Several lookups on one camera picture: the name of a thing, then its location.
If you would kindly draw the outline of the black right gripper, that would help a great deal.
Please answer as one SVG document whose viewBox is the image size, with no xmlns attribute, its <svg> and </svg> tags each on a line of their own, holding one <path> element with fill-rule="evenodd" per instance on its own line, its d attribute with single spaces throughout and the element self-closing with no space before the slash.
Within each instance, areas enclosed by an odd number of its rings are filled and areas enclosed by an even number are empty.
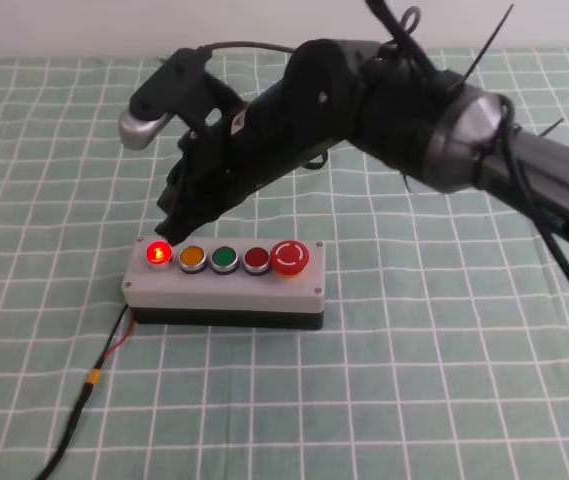
<svg viewBox="0 0 569 480">
<path fill-rule="evenodd" d="M 157 206 L 154 231 L 171 246 L 257 190 L 313 160 L 352 131 L 360 95 L 318 87 L 272 87 L 213 125 L 184 135 L 182 159 Z"/>
</svg>

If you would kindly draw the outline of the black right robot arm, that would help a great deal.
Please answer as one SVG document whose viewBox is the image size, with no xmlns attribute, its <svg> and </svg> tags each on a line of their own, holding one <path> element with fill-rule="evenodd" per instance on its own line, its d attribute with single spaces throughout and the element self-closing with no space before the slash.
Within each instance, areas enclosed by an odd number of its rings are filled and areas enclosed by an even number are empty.
<svg viewBox="0 0 569 480">
<path fill-rule="evenodd" d="M 207 60 L 176 52 L 148 81 L 148 106 L 189 127 L 158 201 L 169 243 L 341 142 L 434 191 L 482 190 L 569 242 L 569 146 L 518 127 L 506 97 L 372 42 L 307 42 L 251 101 Z"/>
</svg>

